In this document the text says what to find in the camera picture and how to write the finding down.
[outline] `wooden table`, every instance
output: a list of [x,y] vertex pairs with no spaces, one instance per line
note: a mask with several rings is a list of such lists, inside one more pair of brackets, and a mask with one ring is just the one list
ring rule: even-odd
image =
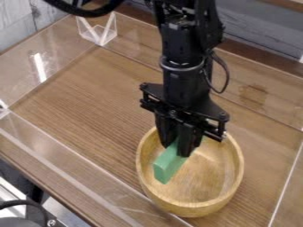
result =
[[[99,167],[143,193],[135,153],[145,133],[154,126],[154,116],[139,107],[139,85],[162,82],[157,29],[139,21],[129,23],[126,18],[121,21],[121,35],[106,49],[91,48],[13,106],[19,116],[75,152],[62,152],[47,139],[35,138],[34,131],[21,132],[25,139],[31,137],[29,141],[47,159],[46,165],[0,136],[2,158],[98,226],[125,226],[121,219],[113,222],[115,216],[97,199],[105,194],[101,185],[106,184]],[[75,29],[73,18],[59,23],[66,29]],[[243,149],[246,174],[226,208],[186,222],[193,226],[267,226],[302,144],[303,82],[289,72],[233,53],[219,51],[219,54],[231,67],[233,82],[223,96],[214,95],[214,101],[233,116],[227,129]],[[218,83],[221,75],[215,68]],[[292,220],[282,218],[277,226],[302,222],[302,208],[292,212]],[[154,219],[150,223],[147,219],[145,226],[153,226],[153,222]]]

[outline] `green foam block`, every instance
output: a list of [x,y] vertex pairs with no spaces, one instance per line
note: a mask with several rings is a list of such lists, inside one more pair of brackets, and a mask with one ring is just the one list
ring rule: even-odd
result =
[[175,140],[153,163],[154,176],[163,184],[170,182],[186,160],[187,158],[178,156],[178,140]]

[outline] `wooden bowl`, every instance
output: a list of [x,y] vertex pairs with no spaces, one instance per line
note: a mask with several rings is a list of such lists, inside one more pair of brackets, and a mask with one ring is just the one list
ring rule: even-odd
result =
[[137,168],[142,188],[165,211],[199,217],[218,211],[235,195],[245,174],[241,147],[227,134],[223,143],[205,138],[169,184],[154,177],[153,163],[163,152],[157,128],[142,139]]

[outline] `bowl rim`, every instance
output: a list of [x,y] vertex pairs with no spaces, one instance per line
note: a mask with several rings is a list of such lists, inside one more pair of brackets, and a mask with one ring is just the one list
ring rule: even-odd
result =
[[243,180],[245,156],[243,156],[243,153],[242,153],[241,146],[239,146],[238,142],[235,141],[235,139],[233,138],[233,136],[230,135],[230,133],[226,133],[226,137],[229,138],[229,140],[231,141],[231,143],[235,146],[237,157],[239,159],[239,171],[238,171],[237,179],[235,179],[235,182],[233,184],[233,187],[229,189],[229,191],[225,194],[219,195],[215,199],[211,199],[211,200],[207,200],[207,201],[203,201],[203,202],[181,202],[181,201],[177,201],[175,199],[167,200],[165,197],[159,197],[157,190],[149,186],[150,184],[147,184],[146,178],[143,177],[145,174],[142,172],[141,157],[142,157],[142,148],[143,148],[145,142],[146,142],[147,138],[154,133],[157,133],[157,127],[154,127],[146,133],[146,135],[142,138],[142,141],[139,143],[138,152],[137,152],[137,170],[138,170],[139,179],[141,179],[141,182],[143,184],[143,188],[146,188],[151,192],[153,196],[155,196],[159,200],[165,201],[166,203],[170,203],[171,205],[175,205],[178,207],[186,207],[186,208],[210,207],[210,206],[219,204],[219,203],[223,203],[225,201],[231,199],[231,197],[235,194],[235,191],[239,188],[242,180]]

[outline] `green block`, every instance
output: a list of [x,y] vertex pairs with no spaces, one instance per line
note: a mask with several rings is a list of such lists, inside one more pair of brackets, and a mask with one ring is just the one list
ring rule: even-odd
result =
[[175,140],[153,163],[154,176],[163,184],[170,182],[186,160],[187,158],[178,156],[178,140]]

